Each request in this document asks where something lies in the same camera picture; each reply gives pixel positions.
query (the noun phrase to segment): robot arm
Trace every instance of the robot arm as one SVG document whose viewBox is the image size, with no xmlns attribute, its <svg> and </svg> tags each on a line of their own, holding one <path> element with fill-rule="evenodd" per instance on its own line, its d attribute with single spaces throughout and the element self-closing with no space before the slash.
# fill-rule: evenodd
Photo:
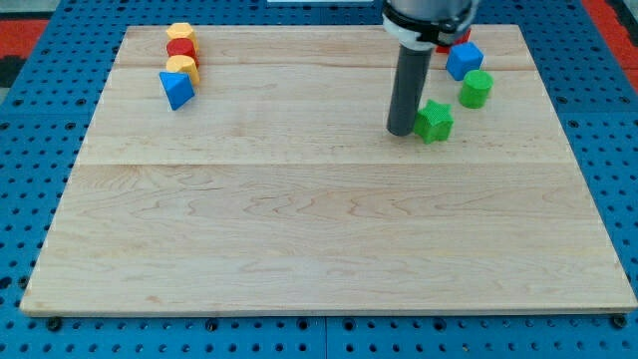
<svg viewBox="0 0 638 359">
<path fill-rule="evenodd" d="M 383 24 L 401 44 L 388 131 L 412 132 L 436 45 L 452 46 L 470 27 L 480 0 L 385 0 Z"/>
</svg>

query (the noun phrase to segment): blue cube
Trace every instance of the blue cube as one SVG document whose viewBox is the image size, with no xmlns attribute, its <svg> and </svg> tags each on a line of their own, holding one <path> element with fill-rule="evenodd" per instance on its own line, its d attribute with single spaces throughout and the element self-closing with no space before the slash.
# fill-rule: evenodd
<svg viewBox="0 0 638 359">
<path fill-rule="evenodd" d="M 195 96 L 188 74 L 160 72 L 159 79 L 173 111 Z"/>
<path fill-rule="evenodd" d="M 466 73 L 480 69 L 482 52 L 472 42 L 455 45 L 448 56 L 446 69 L 457 81 L 461 81 Z"/>
</svg>

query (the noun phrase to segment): green cylinder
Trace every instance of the green cylinder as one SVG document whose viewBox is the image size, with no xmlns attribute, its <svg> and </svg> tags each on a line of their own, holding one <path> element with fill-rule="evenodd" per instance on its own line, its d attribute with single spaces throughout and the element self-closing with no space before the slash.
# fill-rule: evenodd
<svg viewBox="0 0 638 359">
<path fill-rule="evenodd" d="M 494 79 L 485 71 L 472 70 L 463 79 L 459 102 L 469 109 L 480 109 L 487 101 Z"/>
</svg>

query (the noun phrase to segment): green star block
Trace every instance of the green star block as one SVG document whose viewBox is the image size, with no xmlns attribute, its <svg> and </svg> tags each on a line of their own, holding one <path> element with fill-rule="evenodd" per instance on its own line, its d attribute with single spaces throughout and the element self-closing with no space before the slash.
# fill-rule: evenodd
<svg viewBox="0 0 638 359">
<path fill-rule="evenodd" d="M 426 144 L 446 141 L 455 122 L 450 114 L 451 109 L 452 105 L 428 100 L 428 104 L 417 112 L 415 134 L 421 136 Z"/>
</svg>

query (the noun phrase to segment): wooden board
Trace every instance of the wooden board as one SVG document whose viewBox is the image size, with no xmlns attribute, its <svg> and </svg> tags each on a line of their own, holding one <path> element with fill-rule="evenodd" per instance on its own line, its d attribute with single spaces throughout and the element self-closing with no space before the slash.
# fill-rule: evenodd
<svg viewBox="0 0 638 359">
<path fill-rule="evenodd" d="M 495 78 L 425 146 L 385 130 L 380 27 L 198 27 L 168 109 L 162 27 L 131 27 L 21 303 L 29 315 L 624 312 L 637 306 L 515 26 L 475 26 Z"/>
</svg>

